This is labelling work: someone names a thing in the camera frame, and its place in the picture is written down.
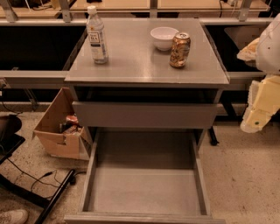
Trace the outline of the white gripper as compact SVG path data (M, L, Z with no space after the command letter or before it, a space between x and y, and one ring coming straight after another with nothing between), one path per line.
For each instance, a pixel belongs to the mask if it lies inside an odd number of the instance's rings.
M236 57L239 60L256 59L256 48L259 38L254 39L241 49ZM241 130L256 133L270 121L280 109L280 76L267 75L262 81L253 80L248 92L248 106L241 122Z

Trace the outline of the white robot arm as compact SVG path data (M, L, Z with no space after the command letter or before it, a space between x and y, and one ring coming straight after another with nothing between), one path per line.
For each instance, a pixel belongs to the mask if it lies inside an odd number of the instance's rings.
M261 36L237 54L239 60L254 60L256 68L266 73L261 81L253 80L248 92L248 106L241 130L256 133L280 109L280 15L277 15Z

